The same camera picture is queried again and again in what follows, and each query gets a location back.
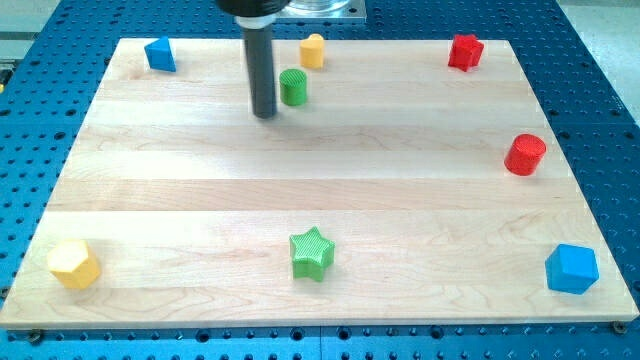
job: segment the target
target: green star block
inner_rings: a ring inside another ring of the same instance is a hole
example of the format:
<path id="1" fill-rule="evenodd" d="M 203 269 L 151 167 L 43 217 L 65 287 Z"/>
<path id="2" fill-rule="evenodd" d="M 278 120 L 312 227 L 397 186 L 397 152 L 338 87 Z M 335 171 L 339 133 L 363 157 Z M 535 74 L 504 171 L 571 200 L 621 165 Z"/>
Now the green star block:
<path id="1" fill-rule="evenodd" d="M 293 259 L 293 277 L 310 277 L 322 281 L 324 269 L 333 264 L 333 250 L 336 244 L 320 235 L 317 227 L 301 235 L 289 237 L 291 258 Z"/>

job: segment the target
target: red cylinder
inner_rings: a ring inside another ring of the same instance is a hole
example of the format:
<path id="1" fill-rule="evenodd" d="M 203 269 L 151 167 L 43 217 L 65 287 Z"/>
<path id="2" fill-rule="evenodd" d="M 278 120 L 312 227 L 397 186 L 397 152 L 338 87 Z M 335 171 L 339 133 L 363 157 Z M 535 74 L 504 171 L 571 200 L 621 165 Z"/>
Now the red cylinder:
<path id="1" fill-rule="evenodd" d="M 531 175 L 546 151 L 547 146 L 542 139 L 531 134 L 521 134 L 513 140 L 504 165 L 516 175 Z"/>

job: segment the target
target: blue cube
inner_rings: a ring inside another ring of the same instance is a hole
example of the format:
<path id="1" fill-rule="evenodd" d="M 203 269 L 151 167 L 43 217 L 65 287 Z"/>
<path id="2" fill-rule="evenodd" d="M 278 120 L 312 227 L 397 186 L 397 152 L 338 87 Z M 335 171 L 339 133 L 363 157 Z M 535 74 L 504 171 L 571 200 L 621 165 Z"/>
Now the blue cube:
<path id="1" fill-rule="evenodd" d="M 173 53 L 171 52 L 171 46 L 167 36 L 163 36 L 145 46 L 144 52 L 147 54 L 149 67 L 152 69 L 170 72 L 176 71 L 176 63 L 173 60 Z"/>
<path id="2" fill-rule="evenodd" d="M 583 294 L 600 277 L 593 249 L 560 244 L 545 261 L 551 290 Z"/>

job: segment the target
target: yellow block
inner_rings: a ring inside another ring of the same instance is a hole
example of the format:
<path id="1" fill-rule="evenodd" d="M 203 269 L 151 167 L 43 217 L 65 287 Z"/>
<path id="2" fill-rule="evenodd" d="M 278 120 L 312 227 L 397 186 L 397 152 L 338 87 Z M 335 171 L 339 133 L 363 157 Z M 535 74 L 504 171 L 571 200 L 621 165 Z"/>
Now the yellow block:
<path id="1" fill-rule="evenodd" d="M 300 65 L 309 69 L 320 69 L 324 65 L 324 38 L 311 34 L 300 41 Z"/>
<path id="2" fill-rule="evenodd" d="M 49 271 L 69 289 L 85 289 L 100 276 L 96 255 L 84 240 L 65 240 L 47 254 Z"/>

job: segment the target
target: wooden surface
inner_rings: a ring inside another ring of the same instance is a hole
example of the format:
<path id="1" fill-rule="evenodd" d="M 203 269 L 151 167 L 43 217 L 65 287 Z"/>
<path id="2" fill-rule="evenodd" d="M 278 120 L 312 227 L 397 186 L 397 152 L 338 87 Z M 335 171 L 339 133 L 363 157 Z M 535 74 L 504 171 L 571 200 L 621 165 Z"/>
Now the wooden surface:
<path id="1" fill-rule="evenodd" d="M 241 42 L 173 40 L 178 72 L 120 42 L 0 313 L 9 328 L 631 320 L 637 308 L 508 43 L 446 66 L 447 41 L 329 41 L 309 102 L 249 113 Z M 277 72 L 297 41 L 275 44 Z M 502 163 L 530 132 L 532 177 Z M 322 283 L 288 238 L 336 242 Z M 103 274 L 64 289 L 46 254 L 86 239 Z M 559 243 L 600 280 L 547 289 Z"/>

